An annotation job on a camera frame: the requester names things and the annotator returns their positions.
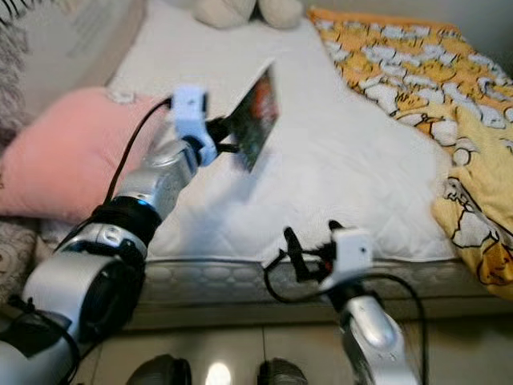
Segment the cushion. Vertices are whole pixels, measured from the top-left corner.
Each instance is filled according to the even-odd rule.
[[[74,91],[19,134],[0,164],[0,215],[77,223],[103,202],[137,123],[158,102],[96,87]],[[163,112],[132,147],[120,176],[147,152]]]

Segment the white mattress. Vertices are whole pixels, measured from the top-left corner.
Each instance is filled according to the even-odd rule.
[[[229,113],[262,64],[275,59],[281,117],[252,174],[223,155],[201,169],[150,244],[150,259],[268,261],[292,226],[304,243],[327,241],[327,222],[368,229],[375,257],[454,257],[430,214],[449,157],[342,82],[307,20],[296,30],[258,21],[214,30],[186,10],[148,3],[147,21],[111,87],[168,95],[196,83],[209,115]]]

